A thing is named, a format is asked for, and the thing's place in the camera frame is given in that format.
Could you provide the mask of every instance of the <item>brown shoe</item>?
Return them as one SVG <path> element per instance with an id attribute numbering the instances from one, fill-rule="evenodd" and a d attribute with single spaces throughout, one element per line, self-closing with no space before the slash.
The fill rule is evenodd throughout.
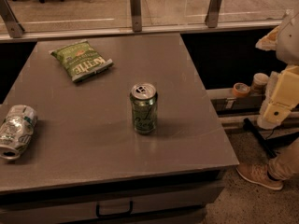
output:
<path id="1" fill-rule="evenodd" d="M 236 167 L 237 172 L 250 183 L 261 185 L 271 190 L 282 190 L 283 182 L 271 180 L 267 174 L 267 165 L 241 163 Z"/>

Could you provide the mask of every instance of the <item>silver can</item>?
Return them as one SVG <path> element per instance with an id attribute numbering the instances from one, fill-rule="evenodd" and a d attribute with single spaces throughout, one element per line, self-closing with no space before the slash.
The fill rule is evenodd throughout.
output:
<path id="1" fill-rule="evenodd" d="M 28 147 L 37 122 L 36 111 L 27 105 L 14 105 L 0 128 L 0 157 L 14 161 Z"/>
<path id="2" fill-rule="evenodd" d="M 130 100 L 132 105 L 132 121 L 138 133 L 147 134 L 157 127 L 156 88 L 149 83 L 140 83 L 132 87 Z"/>

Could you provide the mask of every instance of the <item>shoe sole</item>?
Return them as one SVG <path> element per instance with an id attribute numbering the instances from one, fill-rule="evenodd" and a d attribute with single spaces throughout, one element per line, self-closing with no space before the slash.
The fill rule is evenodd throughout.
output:
<path id="1" fill-rule="evenodd" d="M 245 179 L 246 181 L 248 181 L 248 182 L 250 182 L 250 183 L 257 184 L 257 185 L 263 186 L 264 188 L 268 188 L 268 189 L 271 189 L 271 190 L 282 190 L 282 189 L 283 189 L 283 186 L 280 187 L 280 188 L 273 188 L 273 187 L 267 186 L 267 185 L 265 185 L 265 184 L 263 184 L 263 183 L 258 183 L 258 182 L 254 182 L 254 181 L 252 181 L 252 180 L 249 180 L 249 179 L 247 179 L 245 176 L 243 176 L 243 175 L 237 170 L 237 168 L 235 168 L 235 169 L 236 169 L 236 171 L 239 173 L 239 175 L 240 175 L 243 179 Z"/>

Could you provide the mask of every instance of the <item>pants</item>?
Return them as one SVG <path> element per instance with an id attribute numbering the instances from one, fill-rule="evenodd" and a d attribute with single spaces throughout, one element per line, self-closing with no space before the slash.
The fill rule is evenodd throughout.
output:
<path id="1" fill-rule="evenodd" d="M 275 179 L 286 180 L 299 174 L 299 138 L 269 161 L 268 172 Z"/>

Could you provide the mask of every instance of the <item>concrete floor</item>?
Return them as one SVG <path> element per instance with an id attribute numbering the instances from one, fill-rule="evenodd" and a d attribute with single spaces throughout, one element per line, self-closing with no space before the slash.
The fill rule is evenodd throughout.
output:
<path id="1" fill-rule="evenodd" d="M 8 3 L 26 32 L 131 27 L 130 0 L 45 1 Z M 222 0 L 219 22 L 281 19 L 298 1 Z M 141 6 L 143 26 L 192 25 L 205 22 L 209 0 L 141 0 Z M 0 33 L 6 32 L 0 20 Z"/>
<path id="2" fill-rule="evenodd" d="M 46 0 L 45 4 L 38 0 L 8 2 L 27 32 L 131 26 L 129 0 Z M 285 10 L 298 2 L 223 0 L 220 22 L 281 19 Z M 143 25 L 204 23 L 208 4 L 209 0 L 142 0 Z M 0 33 L 5 32 L 5 26 L 0 21 Z M 289 132 L 294 132 L 294 129 L 282 128 L 274 135 Z M 227 133 L 240 161 L 267 162 L 253 134 L 241 128 Z M 229 170 L 224 181 L 226 188 L 220 197 L 207 206 L 206 224 L 298 223 L 299 177 L 286 181 L 282 191 L 252 185 L 241 179 L 235 169 Z"/>

